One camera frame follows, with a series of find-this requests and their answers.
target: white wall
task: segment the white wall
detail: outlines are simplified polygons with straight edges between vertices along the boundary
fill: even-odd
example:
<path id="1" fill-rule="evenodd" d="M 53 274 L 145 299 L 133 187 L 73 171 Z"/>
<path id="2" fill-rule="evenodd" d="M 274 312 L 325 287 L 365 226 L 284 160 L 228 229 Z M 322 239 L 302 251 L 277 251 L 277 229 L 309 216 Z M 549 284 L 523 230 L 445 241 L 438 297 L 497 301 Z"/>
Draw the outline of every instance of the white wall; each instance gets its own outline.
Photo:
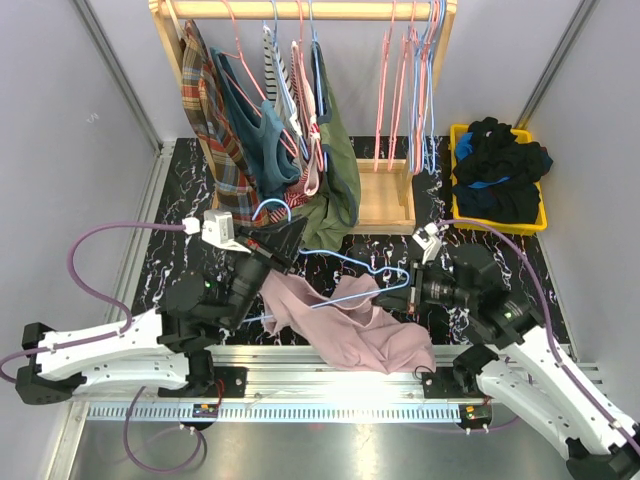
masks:
<path id="1" fill-rule="evenodd" d="M 192 137 L 148 2 L 91 0 L 91 4 L 160 137 Z M 449 52 L 434 100 L 438 133 L 447 134 L 452 123 L 467 123 L 486 115 L 515 122 L 577 4 L 578 0 L 459 0 Z M 260 23 L 239 23 L 249 66 L 261 77 Z M 230 21 L 200 21 L 198 25 L 209 46 L 233 50 Z M 349 133 L 373 135 L 380 45 L 388 24 L 316 22 L 316 25 Z M 397 23 L 393 53 L 398 50 L 405 25 Z M 298 38 L 297 22 L 282 21 L 279 27 L 279 38 L 285 45 Z M 305 40 L 308 40 L 308 25 L 305 30 Z M 396 65 L 394 56 L 390 66 L 395 69 Z M 383 130 L 387 134 L 395 78 L 393 69 L 387 77 L 387 121 Z"/>
<path id="2" fill-rule="evenodd" d="M 67 275 L 66 252 L 88 227 L 133 218 L 154 159 L 71 2 L 2 9 L 0 357 L 20 349 L 27 323 L 103 322 L 105 305 Z M 113 290 L 127 238 L 105 233 L 82 247 L 79 270 L 91 285 Z M 1 476 L 43 478 L 61 409 L 25 406 L 4 383 L 0 406 Z"/>
<path id="3" fill-rule="evenodd" d="M 581 358 L 640 417 L 640 3 L 600 2 L 531 122 L 555 163 L 540 236 Z"/>

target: black marble tabletop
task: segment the black marble tabletop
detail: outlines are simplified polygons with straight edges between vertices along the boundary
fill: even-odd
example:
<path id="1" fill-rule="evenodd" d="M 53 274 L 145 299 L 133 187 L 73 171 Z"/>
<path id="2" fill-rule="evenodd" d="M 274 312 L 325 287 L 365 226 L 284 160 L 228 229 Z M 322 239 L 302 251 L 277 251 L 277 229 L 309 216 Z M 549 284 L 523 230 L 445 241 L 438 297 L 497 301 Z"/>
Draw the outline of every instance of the black marble tabletop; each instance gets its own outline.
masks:
<path id="1" fill-rule="evenodd" d="M 358 158 L 373 157 L 373 137 L 354 137 L 352 143 Z M 386 152 L 387 139 L 382 139 L 382 151 Z M 398 142 L 396 158 L 406 157 L 406 138 Z M 437 171 L 431 176 L 424 172 L 413 180 L 417 225 L 451 218 L 451 154 L 449 137 L 437 140 Z M 156 215 L 157 223 L 180 223 L 187 216 L 202 216 L 211 207 L 214 181 L 207 167 L 204 154 L 195 139 L 180 139 L 171 161 L 160 206 Z M 527 255 L 542 282 L 546 300 L 552 315 L 554 332 L 561 343 L 568 343 L 567 329 L 560 313 L 556 294 L 538 239 L 534 237 L 509 235 Z M 393 266 L 408 268 L 409 236 L 402 235 L 348 235 L 340 253 L 364 261 L 374 268 Z M 533 305 L 538 304 L 533 282 L 522 262 L 502 241 L 487 232 L 449 228 L 444 237 L 444 248 L 439 261 L 443 267 L 450 266 L 448 250 L 462 243 L 478 243 L 487 247 L 500 266 L 502 280 L 510 289 L 523 292 Z M 217 276 L 222 270 L 224 252 L 204 244 L 198 236 L 187 237 L 174 233 L 154 232 L 149 242 L 147 254 L 133 304 L 134 315 L 154 308 L 167 285 L 171 285 L 186 270 L 204 271 Z M 295 265 L 297 274 L 320 293 L 330 295 L 340 276 L 361 275 L 363 267 L 354 266 L 335 257 L 321 255 L 300 255 Z M 391 286 L 398 282 L 398 275 L 381 274 L 377 278 L 381 286 Z M 263 314 L 262 301 L 256 300 L 248 318 Z M 402 322 L 418 322 L 425 326 L 436 345 L 465 344 L 471 334 L 469 318 L 465 310 L 433 307 L 427 314 L 405 315 L 394 312 Z M 245 323 L 239 330 L 226 333 L 227 345 L 306 345 L 304 338 L 290 329 L 270 337 L 264 333 L 259 321 Z"/>

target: yellow bin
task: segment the yellow bin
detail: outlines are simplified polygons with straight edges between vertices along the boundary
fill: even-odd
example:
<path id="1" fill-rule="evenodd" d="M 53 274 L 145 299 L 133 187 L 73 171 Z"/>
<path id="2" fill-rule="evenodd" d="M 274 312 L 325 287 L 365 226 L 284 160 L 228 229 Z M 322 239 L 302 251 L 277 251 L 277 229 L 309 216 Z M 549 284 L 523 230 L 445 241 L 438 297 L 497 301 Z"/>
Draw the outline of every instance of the yellow bin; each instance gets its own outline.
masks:
<path id="1" fill-rule="evenodd" d="M 452 125 L 451 126 L 451 182 L 455 185 L 457 182 L 456 176 L 453 174 L 453 169 L 456 166 L 456 145 L 460 141 L 460 137 L 462 137 L 469 130 L 469 125 Z M 516 135 L 516 142 L 518 143 L 529 143 L 533 141 L 531 137 L 531 133 L 526 130 L 515 130 L 512 129 L 511 133 Z M 540 187 L 540 182 L 536 182 L 536 187 L 538 187 L 538 191 L 540 192 L 540 205 L 538 209 L 538 218 L 536 219 L 536 223 L 498 223 L 492 222 L 491 220 L 485 220 L 484 218 L 470 218 L 463 217 L 460 215 L 458 211 L 458 200 L 455 195 L 453 196 L 453 219 L 466 219 L 476 220 L 484 223 L 485 225 L 489 225 L 490 227 L 495 228 L 503 233 L 513 233 L 515 235 L 535 235 L 538 232 L 543 231 L 547 228 L 547 213 L 544 209 L 544 200 L 542 199 L 542 188 Z M 476 227 L 475 225 L 469 225 L 467 223 L 456 223 L 456 227 L 458 228 L 467 228 L 470 230 L 482 230 L 481 227 Z"/>

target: metal floor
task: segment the metal floor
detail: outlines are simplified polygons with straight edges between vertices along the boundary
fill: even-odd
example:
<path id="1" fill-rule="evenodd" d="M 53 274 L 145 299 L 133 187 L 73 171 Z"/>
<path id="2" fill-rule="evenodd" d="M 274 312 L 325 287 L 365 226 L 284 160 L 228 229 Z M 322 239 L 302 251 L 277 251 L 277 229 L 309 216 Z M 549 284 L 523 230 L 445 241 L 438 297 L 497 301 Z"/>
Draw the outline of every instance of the metal floor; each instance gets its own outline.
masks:
<path id="1" fill-rule="evenodd" d="M 502 409 L 495 424 L 511 414 Z M 135 450 L 167 423 L 134 423 Z M 208 453 L 195 468 L 171 475 L 180 480 L 571 480 L 564 462 L 523 422 L 488 435 L 436 433 L 454 426 L 238 424 L 205 430 Z M 157 468 L 179 465 L 195 439 L 175 432 L 138 453 Z M 125 457 L 122 423 L 89 421 L 71 474 L 73 480 L 145 480 L 157 475 Z"/>

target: wooden rack base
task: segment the wooden rack base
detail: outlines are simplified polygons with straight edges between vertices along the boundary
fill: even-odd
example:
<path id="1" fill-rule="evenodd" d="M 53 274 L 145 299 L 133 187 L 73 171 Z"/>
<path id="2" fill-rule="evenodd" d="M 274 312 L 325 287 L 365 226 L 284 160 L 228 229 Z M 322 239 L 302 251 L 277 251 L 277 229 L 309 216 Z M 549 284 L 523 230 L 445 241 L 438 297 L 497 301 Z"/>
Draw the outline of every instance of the wooden rack base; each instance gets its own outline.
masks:
<path id="1" fill-rule="evenodd" d="M 362 197 L 360 217 L 353 233 L 408 235 L 416 226 L 415 206 L 411 185 L 406 185 L 405 160 L 395 161 L 391 172 L 381 160 L 373 171 L 373 160 L 358 159 Z"/>
<path id="2" fill-rule="evenodd" d="M 171 0 L 176 14 L 175 24 L 171 19 L 166 0 L 149 0 L 149 9 L 158 29 L 169 64 L 178 85 L 182 83 L 182 49 L 176 26 L 178 19 L 188 18 L 230 18 L 230 12 L 223 2 Z M 303 17 L 309 18 L 309 5 L 302 1 Z M 409 20 L 413 12 L 413 3 L 400 2 L 396 5 L 396 20 Z M 230 1 L 229 7 L 236 19 L 273 18 L 273 5 L 268 0 L 262 2 Z M 298 4 L 292 1 L 276 0 L 280 20 L 298 20 Z M 313 4 L 314 20 L 361 20 L 390 21 L 393 11 L 391 2 L 317 2 Z M 424 22 L 430 18 L 430 4 L 416 4 L 415 21 Z M 438 83 L 442 63 L 449 44 L 449 36 L 457 11 L 457 0 L 447 0 L 447 11 L 440 40 L 436 48 L 433 64 L 433 87 Z M 210 166 L 213 158 L 208 145 L 200 142 Z M 358 160 L 362 198 L 360 202 L 359 223 L 353 233 L 361 234 L 410 234 L 415 229 L 415 206 L 411 180 L 413 174 L 407 168 L 407 162 L 396 161 L 392 171 L 387 172 L 386 161 L 380 162 L 378 172 L 373 171 L 372 160 Z"/>

